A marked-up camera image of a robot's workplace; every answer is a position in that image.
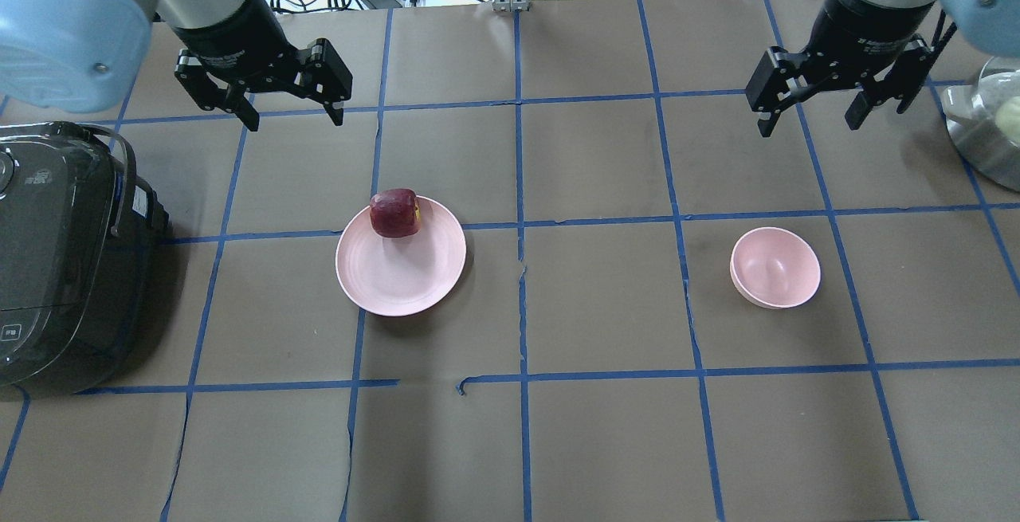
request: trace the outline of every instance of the apple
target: apple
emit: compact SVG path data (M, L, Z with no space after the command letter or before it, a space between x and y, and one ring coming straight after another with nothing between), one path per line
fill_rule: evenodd
M384 238L414 236L421 228L418 196L410 189L387 189L372 196L368 205L372 228Z

